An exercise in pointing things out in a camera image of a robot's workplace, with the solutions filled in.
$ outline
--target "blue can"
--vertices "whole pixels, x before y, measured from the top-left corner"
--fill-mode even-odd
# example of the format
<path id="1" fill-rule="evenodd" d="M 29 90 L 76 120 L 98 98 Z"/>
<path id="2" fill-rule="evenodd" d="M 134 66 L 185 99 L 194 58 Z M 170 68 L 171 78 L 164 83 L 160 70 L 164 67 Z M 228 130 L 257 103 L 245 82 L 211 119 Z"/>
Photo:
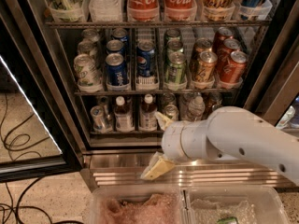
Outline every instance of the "blue can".
<path id="1" fill-rule="evenodd" d="M 137 73 L 142 77 L 152 77 L 155 74 L 156 52 L 150 40 L 139 41 L 136 49 Z"/>
<path id="2" fill-rule="evenodd" d="M 119 53 L 106 57 L 107 81 L 111 86 L 124 86 L 129 83 L 126 61 Z"/>
<path id="3" fill-rule="evenodd" d="M 107 54 L 119 53 L 125 58 L 125 46 L 120 40 L 110 40 L 106 45 Z"/>
<path id="4" fill-rule="evenodd" d="M 130 38 L 127 30 L 124 28 L 116 28 L 112 31 L 111 38 L 113 40 L 120 40 L 124 44 L 126 54 L 130 54 Z"/>

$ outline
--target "raw meat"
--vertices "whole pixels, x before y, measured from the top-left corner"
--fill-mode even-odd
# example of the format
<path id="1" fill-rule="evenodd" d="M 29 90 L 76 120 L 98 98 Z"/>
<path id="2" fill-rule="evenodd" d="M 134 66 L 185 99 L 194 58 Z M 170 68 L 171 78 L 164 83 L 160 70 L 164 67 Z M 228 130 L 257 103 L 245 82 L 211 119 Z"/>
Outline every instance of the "raw meat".
<path id="1" fill-rule="evenodd" d="M 177 224 L 177 200 L 176 194 L 153 194 L 144 203 L 119 202 L 114 198 L 105 198 L 100 204 L 99 224 Z"/>

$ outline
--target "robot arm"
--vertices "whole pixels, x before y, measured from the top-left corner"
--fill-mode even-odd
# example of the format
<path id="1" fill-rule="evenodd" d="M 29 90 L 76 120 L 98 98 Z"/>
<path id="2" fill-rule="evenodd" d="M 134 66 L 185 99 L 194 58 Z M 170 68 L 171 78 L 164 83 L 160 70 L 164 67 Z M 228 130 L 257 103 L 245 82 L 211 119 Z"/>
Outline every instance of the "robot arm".
<path id="1" fill-rule="evenodd" d="M 299 185 L 299 139 L 237 107 L 223 107 L 207 120 L 173 122 L 164 132 L 171 161 L 245 160 L 277 171 Z"/>

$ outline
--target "glass door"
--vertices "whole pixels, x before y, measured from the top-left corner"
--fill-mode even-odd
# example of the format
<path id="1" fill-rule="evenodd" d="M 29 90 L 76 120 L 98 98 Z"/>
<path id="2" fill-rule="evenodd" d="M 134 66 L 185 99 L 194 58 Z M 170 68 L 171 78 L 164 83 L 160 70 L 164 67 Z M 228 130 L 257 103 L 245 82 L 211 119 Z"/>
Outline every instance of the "glass door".
<path id="1" fill-rule="evenodd" d="M 78 171 L 82 141 L 68 128 L 67 99 L 13 1 L 0 2 L 0 180 Z"/>

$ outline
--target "white bottle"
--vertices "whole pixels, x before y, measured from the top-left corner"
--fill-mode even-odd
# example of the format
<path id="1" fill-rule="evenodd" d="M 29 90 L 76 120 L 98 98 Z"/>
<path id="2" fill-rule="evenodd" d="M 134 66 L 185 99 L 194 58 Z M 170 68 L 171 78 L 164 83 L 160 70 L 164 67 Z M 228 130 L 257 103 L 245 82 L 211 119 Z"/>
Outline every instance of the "white bottle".
<path id="1" fill-rule="evenodd" d="M 199 121 L 205 112 L 205 103 L 202 96 L 195 96 L 188 104 L 187 121 Z"/>
<path id="2" fill-rule="evenodd" d="M 142 131 L 156 131 L 157 119 L 155 113 L 157 111 L 157 105 L 153 102 L 151 94 L 146 94 L 144 101 L 140 106 L 140 130 Z"/>
<path id="3" fill-rule="evenodd" d="M 116 98 L 114 115 L 117 131 L 130 132 L 134 129 L 132 109 L 125 103 L 122 96 Z"/>

